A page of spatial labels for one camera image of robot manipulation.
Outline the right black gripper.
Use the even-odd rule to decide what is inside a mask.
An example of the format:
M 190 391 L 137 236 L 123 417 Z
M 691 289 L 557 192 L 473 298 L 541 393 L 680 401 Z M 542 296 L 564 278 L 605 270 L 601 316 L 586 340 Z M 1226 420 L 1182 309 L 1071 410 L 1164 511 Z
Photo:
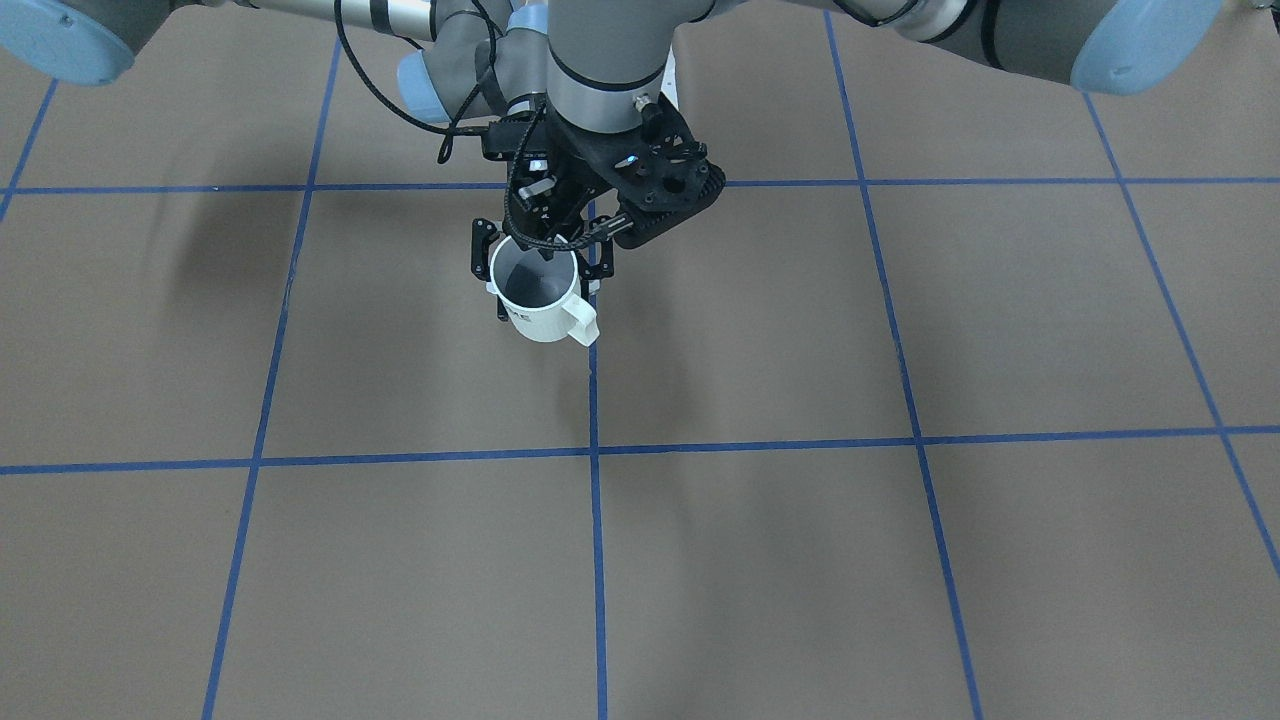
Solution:
M 604 151 L 618 149 L 622 133 L 599 133 L 577 126 L 506 127 L 506 234 L 522 250 L 576 251 L 582 255 L 582 296 L 595 297 L 614 274 L 609 223 L 585 219 L 585 208 L 611 184 L 602 177 Z M 492 249 L 500 227 L 485 218 L 471 223 L 470 270 L 492 279 Z

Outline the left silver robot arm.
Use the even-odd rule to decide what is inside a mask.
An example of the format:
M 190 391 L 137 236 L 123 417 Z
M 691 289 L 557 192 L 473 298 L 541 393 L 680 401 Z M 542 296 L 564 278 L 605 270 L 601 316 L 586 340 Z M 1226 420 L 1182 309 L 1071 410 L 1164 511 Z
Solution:
M 1201 45 L 1221 1 L 813 1 L 969 61 L 1087 94 L 1160 85 Z

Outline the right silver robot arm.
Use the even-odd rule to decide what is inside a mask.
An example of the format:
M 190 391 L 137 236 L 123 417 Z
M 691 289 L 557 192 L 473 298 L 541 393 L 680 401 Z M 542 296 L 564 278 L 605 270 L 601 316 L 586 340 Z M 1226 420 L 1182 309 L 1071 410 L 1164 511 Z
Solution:
M 480 281 L 498 240 L 544 260 L 567 256 L 585 282 L 708 209 L 726 178 L 664 94 L 675 31 L 712 1 L 271 1 L 329 20 L 347 61 L 372 88 L 347 33 L 366 27 L 413 53 L 397 70 L 401 100 L 375 99 L 442 141 L 460 137 L 506 165 L 498 222 L 474 223 Z

